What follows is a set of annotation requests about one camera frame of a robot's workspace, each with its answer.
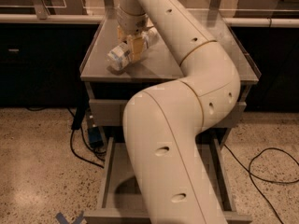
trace floor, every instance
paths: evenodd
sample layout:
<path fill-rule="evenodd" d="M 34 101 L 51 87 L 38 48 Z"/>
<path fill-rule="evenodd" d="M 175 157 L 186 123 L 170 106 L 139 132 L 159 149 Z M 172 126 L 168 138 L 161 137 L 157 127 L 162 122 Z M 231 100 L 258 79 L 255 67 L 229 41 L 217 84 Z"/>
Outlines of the floor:
<path fill-rule="evenodd" d="M 74 222 L 82 211 L 95 209 L 103 170 L 72 154 L 71 124 L 72 116 L 64 108 L 0 109 L 0 223 L 59 223 L 59 213 Z M 86 135 L 85 121 L 83 130 Z M 282 148 L 299 160 L 299 114 L 244 113 L 226 145 L 247 167 L 267 147 Z M 96 161 L 80 131 L 75 132 L 74 147 L 79 155 Z M 252 215 L 254 224 L 279 223 L 225 147 L 222 155 L 238 213 Z M 277 151 L 265 152 L 253 163 L 252 172 L 280 181 L 299 176 L 298 165 Z M 298 183 L 255 182 L 284 223 L 299 223 Z"/>

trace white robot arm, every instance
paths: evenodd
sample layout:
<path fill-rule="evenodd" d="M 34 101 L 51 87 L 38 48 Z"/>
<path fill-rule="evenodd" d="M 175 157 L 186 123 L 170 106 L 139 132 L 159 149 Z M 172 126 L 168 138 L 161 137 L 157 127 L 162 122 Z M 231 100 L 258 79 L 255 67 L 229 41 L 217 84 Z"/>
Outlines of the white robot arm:
<path fill-rule="evenodd" d="M 137 93 L 124 112 L 125 142 L 150 221 L 226 223 L 195 136 L 233 109 L 239 75 L 222 46 L 177 0 L 121 0 L 122 30 L 140 33 L 145 14 L 185 76 Z"/>

